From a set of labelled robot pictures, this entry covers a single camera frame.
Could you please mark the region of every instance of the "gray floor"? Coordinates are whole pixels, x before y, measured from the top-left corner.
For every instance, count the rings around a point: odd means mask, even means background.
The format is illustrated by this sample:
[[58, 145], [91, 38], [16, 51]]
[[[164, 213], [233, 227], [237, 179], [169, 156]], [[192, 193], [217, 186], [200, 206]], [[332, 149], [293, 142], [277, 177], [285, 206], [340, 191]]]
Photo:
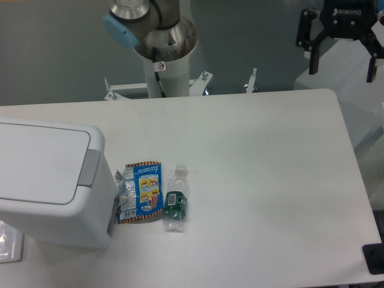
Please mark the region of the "gray floor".
[[[199, 31], [191, 78], [212, 72], [213, 94], [242, 92], [253, 67], [260, 91], [290, 90], [308, 67], [295, 46], [299, 13], [322, 1], [181, 4]], [[102, 100], [105, 77], [111, 85], [143, 83], [138, 57], [105, 31], [107, 11], [107, 0], [0, 2], [0, 105]]]

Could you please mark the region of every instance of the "plastic bottle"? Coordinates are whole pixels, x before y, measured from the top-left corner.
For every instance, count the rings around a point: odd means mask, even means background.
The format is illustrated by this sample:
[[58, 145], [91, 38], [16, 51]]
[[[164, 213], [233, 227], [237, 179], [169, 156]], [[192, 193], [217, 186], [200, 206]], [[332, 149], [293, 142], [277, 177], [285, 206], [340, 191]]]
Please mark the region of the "plastic bottle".
[[188, 195], [187, 167], [177, 164], [175, 174], [168, 184], [164, 204], [163, 223], [167, 230], [183, 230]]

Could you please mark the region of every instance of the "snack bag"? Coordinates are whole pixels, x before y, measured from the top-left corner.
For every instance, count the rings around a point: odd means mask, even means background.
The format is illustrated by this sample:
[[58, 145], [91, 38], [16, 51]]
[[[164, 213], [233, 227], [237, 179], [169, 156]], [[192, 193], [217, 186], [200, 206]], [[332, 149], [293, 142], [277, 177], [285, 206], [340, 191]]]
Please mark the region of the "snack bag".
[[119, 224], [146, 219], [163, 210], [160, 162], [125, 165], [124, 178], [120, 178], [118, 185]]

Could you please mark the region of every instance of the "bottle cap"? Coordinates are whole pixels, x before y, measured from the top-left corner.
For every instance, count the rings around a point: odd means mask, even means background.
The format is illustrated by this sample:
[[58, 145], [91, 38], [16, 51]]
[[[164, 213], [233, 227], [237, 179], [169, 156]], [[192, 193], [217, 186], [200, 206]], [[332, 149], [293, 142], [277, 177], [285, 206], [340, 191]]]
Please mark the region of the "bottle cap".
[[175, 171], [177, 171], [177, 170], [181, 170], [181, 171], [187, 172], [187, 167], [184, 164], [177, 164]]

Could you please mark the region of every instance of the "white table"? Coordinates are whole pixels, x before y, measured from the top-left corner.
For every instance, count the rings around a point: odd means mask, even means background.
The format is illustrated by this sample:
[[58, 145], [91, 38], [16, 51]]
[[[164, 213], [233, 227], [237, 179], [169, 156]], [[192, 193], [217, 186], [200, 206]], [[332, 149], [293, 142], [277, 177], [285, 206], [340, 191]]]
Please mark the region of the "white table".
[[1, 287], [384, 280], [365, 264], [361, 247], [380, 238], [329, 90], [0, 107], [0, 116], [96, 125], [113, 172], [160, 160], [165, 189], [185, 163], [191, 185], [185, 233], [167, 233], [161, 221], [122, 224], [104, 251], [26, 238], [23, 261], [0, 266]]

